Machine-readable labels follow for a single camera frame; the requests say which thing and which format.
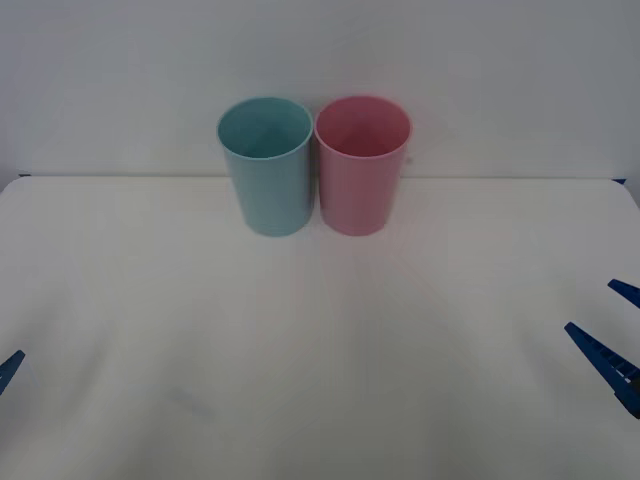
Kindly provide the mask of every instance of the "light blue cup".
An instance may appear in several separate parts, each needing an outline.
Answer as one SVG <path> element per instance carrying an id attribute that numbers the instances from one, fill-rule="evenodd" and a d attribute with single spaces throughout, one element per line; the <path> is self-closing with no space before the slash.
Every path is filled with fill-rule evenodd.
<path id="1" fill-rule="evenodd" d="M 309 111 L 282 98 L 246 100 L 220 119 L 218 139 L 245 222 L 255 232 L 289 235 L 309 220 L 312 132 Z"/>

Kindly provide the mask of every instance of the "table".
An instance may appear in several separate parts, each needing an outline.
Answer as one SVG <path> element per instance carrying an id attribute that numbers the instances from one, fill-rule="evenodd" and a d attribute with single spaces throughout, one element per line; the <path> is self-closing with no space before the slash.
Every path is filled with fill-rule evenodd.
<path id="1" fill-rule="evenodd" d="M 385 230 L 253 234 L 224 178 L 0 195 L 0 478 L 637 478 L 640 212 L 609 180 L 406 179 Z"/>

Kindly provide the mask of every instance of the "cup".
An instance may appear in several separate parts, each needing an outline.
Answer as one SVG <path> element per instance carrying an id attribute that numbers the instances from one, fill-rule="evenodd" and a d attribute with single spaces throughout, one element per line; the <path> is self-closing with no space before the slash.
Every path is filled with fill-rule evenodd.
<path id="1" fill-rule="evenodd" d="M 324 221 L 346 235 L 384 227 L 411 136 L 411 119 L 373 96 L 336 100 L 316 119 Z"/>
<path id="2" fill-rule="evenodd" d="M 220 119 L 218 139 L 244 220 L 256 233 L 289 235 L 309 220 L 312 131 L 309 111 L 282 98 L 245 100 Z"/>

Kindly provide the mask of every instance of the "cup rim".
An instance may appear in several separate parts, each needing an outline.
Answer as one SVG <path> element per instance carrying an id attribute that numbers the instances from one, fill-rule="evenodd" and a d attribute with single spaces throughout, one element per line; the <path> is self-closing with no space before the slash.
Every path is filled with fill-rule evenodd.
<path id="1" fill-rule="evenodd" d="M 305 136 L 304 140 L 302 142 L 300 142 L 300 144 L 297 147 L 289 150 L 288 152 L 281 153 L 280 155 L 274 155 L 273 157 L 259 157 L 259 158 L 258 157 L 247 157 L 245 155 L 240 155 L 239 153 L 234 152 L 230 148 L 227 148 L 227 146 L 224 144 L 224 142 L 220 138 L 220 125 L 222 124 L 222 121 L 225 119 L 225 117 L 229 113 L 231 113 L 236 108 L 240 108 L 245 103 L 255 102 L 257 100 L 278 100 L 278 101 L 290 103 L 292 105 L 295 105 L 296 107 L 301 108 L 304 111 L 304 113 L 307 115 L 307 118 L 309 119 L 309 124 L 310 124 L 309 132 Z M 222 145 L 223 149 L 225 149 L 227 152 L 233 154 L 234 157 L 242 158 L 244 160 L 250 160 L 250 161 L 253 161 L 253 162 L 264 162 L 264 161 L 269 161 L 269 160 L 277 160 L 279 158 L 286 157 L 288 155 L 291 155 L 292 153 L 297 152 L 298 150 L 303 148 L 307 143 L 309 143 L 309 140 L 311 139 L 311 135 L 313 135 L 314 131 L 315 131 L 314 118 L 313 118 L 313 115 L 311 115 L 311 112 L 309 111 L 309 109 L 307 107 L 305 107 L 301 103 L 294 102 L 293 100 L 289 100 L 288 98 L 275 97 L 275 96 L 250 97 L 250 98 L 246 98 L 245 100 L 242 100 L 241 102 L 234 103 L 231 107 L 229 107 L 227 110 L 225 110 L 225 112 L 220 116 L 220 120 L 218 120 L 218 125 L 216 126 L 216 136 L 218 137 L 218 142 L 220 143 L 220 145 Z"/>
<path id="2" fill-rule="evenodd" d="M 379 101 L 383 101 L 385 103 L 388 103 L 394 107 L 396 107 L 397 109 L 399 109 L 405 117 L 407 117 L 407 120 L 409 121 L 409 133 L 407 134 L 407 138 L 405 139 L 404 142 L 402 142 L 402 144 L 391 150 L 390 152 L 387 153 L 383 153 L 381 155 L 373 155 L 373 156 L 360 156 L 360 155 L 350 155 L 348 153 L 344 153 L 341 152 L 340 150 L 337 150 L 333 147 L 331 147 L 329 144 L 327 144 L 322 137 L 320 136 L 320 134 L 318 133 L 318 120 L 320 119 L 320 116 L 325 112 L 325 110 L 327 110 L 331 105 L 333 105 L 334 103 L 340 102 L 342 100 L 348 100 L 351 98 L 371 98 L 374 100 L 379 100 Z M 345 158 L 351 158 L 354 160 L 376 160 L 376 159 L 380 159 L 380 158 L 385 158 L 388 157 L 390 155 L 393 155 L 396 152 L 399 152 L 400 150 L 402 150 L 403 148 L 406 147 L 407 143 L 409 143 L 409 140 L 411 140 L 411 136 L 413 135 L 413 122 L 411 121 L 411 117 L 409 116 L 409 114 L 407 113 L 407 111 L 402 108 L 401 105 L 399 105 L 398 103 L 394 102 L 393 100 L 389 100 L 386 97 L 381 97 L 378 95 L 346 95 L 344 97 L 339 97 L 336 98 L 334 100 L 331 100 L 327 105 L 325 105 L 322 110 L 320 110 L 320 112 L 318 112 L 318 114 L 316 115 L 315 121 L 313 123 L 313 133 L 315 134 L 316 139 L 318 140 L 318 142 L 320 142 L 320 144 L 325 147 L 326 149 L 332 151 L 333 153 L 337 153 L 338 155 L 345 157 Z"/>

